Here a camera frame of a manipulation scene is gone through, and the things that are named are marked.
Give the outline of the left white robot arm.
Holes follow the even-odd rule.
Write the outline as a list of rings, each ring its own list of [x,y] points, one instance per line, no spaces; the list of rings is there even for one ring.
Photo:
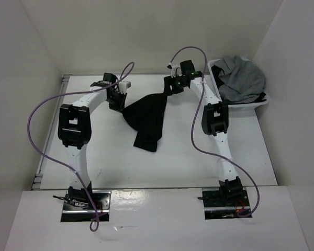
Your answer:
[[[80,208],[92,206],[92,182],[87,170],[87,145],[92,137],[91,114],[102,103],[111,110],[122,112],[125,107],[129,81],[118,81],[111,73],[91,84],[89,91],[72,104],[62,104],[59,112],[58,138],[62,141],[73,168],[68,200]]]

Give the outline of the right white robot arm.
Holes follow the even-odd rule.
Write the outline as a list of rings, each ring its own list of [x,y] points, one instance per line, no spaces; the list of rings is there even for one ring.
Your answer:
[[[185,87],[192,90],[199,98],[202,110],[201,128],[212,142],[215,142],[222,160],[219,167],[219,201],[229,206],[242,194],[243,186],[235,166],[231,163],[232,156],[228,143],[229,110],[219,99],[206,81],[203,74],[196,71],[191,60],[179,65],[169,63],[170,76],[164,78],[164,93],[167,96],[179,94]]]

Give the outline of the black skirt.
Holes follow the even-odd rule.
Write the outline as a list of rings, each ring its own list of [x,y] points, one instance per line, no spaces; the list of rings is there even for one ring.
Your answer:
[[[152,92],[129,105],[125,105],[122,116],[125,122],[136,131],[133,146],[155,153],[163,135],[164,115],[167,94]]]

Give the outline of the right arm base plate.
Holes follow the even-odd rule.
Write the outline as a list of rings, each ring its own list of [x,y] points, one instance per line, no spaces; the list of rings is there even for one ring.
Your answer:
[[[203,189],[197,198],[203,203],[206,220],[237,219],[251,212],[248,193],[243,189],[235,198],[223,199],[218,188]]]

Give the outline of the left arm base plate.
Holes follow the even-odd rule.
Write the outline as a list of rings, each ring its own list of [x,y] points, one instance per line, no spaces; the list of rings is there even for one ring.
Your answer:
[[[90,222],[96,217],[95,210],[89,200],[70,199],[68,193],[65,196],[53,195],[52,197],[63,202],[61,222]],[[111,192],[96,191],[92,194],[92,199],[99,214],[99,220],[108,222]]]

